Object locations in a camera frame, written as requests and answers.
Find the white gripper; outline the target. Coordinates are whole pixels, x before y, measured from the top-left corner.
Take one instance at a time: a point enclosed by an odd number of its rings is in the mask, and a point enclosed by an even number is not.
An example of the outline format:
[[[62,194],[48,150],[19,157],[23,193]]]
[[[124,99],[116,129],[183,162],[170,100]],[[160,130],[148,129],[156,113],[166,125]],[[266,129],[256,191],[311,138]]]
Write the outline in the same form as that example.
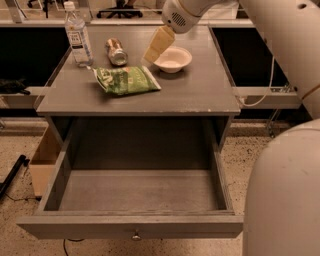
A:
[[[196,11],[192,0],[166,0],[162,8],[165,25],[155,30],[143,59],[149,63],[155,62],[173,44],[175,33],[186,33],[196,25],[200,20]]]

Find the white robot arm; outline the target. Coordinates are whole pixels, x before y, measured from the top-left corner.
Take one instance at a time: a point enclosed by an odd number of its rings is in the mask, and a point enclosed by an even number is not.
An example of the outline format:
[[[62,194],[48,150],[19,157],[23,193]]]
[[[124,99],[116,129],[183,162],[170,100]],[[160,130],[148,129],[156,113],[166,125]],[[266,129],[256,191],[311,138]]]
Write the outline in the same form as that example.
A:
[[[312,0],[239,0],[312,120],[273,139],[254,164],[244,256],[320,256],[320,8]]]

